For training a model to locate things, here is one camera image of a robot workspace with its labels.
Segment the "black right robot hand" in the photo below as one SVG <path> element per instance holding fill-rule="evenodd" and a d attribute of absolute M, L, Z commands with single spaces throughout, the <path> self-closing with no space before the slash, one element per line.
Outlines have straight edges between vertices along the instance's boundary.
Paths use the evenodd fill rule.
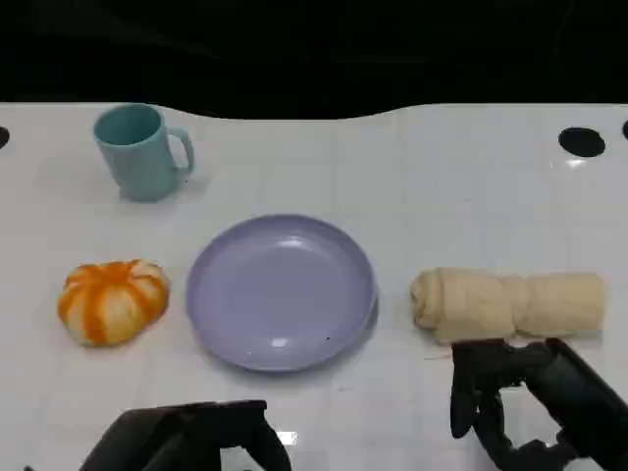
<path fill-rule="evenodd" d="M 627 404 L 565 341 L 515 347 L 472 340 L 451 347 L 450 431 L 473 431 L 499 470 L 563 470 L 590 458 L 603 470 L 627 467 Z M 558 424 L 554 445 L 514 446 L 504 430 L 500 392 L 525 386 Z"/>

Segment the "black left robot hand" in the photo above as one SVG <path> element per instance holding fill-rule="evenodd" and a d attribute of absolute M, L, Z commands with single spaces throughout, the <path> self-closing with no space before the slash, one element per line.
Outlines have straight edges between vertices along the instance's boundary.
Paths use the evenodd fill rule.
<path fill-rule="evenodd" d="M 221 470 L 221 451 L 242 448 L 264 470 L 289 470 L 267 422 L 267 402 L 195 402 L 132 409 L 105 431 L 82 470 Z"/>

